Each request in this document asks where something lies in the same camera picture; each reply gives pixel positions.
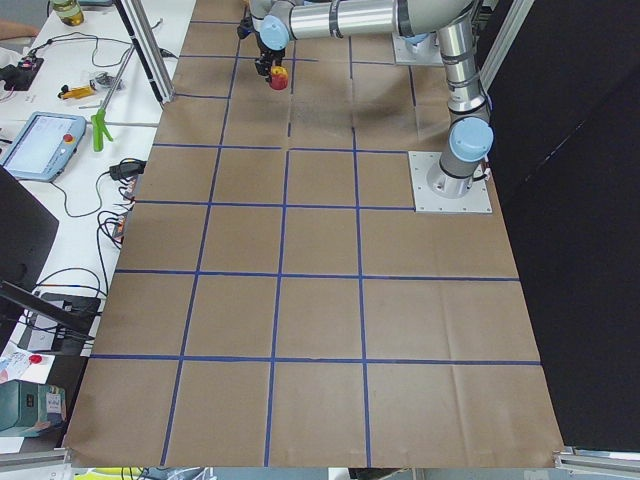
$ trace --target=blue joint cap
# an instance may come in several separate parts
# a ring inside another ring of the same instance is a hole
[[[463,162],[482,160],[492,144],[493,130],[481,118],[468,117],[456,122],[449,135],[451,151]]]
[[[420,35],[415,35],[413,37],[402,37],[405,42],[410,43],[411,45],[419,45],[424,42],[427,38],[429,38],[428,33],[421,33]]]
[[[291,40],[287,26],[273,15],[264,17],[260,26],[260,38],[271,50],[282,50]]]

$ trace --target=white mounting plate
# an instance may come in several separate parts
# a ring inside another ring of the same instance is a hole
[[[413,199],[418,213],[492,213],[489,192],[484,180],[473,182],[462,198],[454,200],[441,197],[427,184],[427,172],[440,160],[440,152],[409,152]],[[475,176],[482,175],[478,166]]]
[[[438,36],[435,33],[429,35],[424,42],[417,46],[409,45],[397,34],[392,34],[393,52],[396,57],[396,65],[427,65],[430,67],[442,67],[442,57],[438,46]]]

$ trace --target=green handle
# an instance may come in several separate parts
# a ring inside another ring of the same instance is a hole
[[[113,137],[107,130],[107,126],[104,123],[104,116],[107,111],[104,108],[99,108],[95,115],[91,115],[91,125],[93,125],[93,151],[101,152],[104,148],[104,135],[110,142],[113,142]]]

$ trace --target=red object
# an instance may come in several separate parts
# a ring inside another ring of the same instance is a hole
[[[274,90],[284,90],[289,85],[289,73],[284,67],[271,67],[269,86]]]

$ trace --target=glass jar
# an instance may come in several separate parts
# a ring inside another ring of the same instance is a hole
[[[51,8],[65,25],[75,27],[84,22],[84,15],[77,0],[51,0]]]

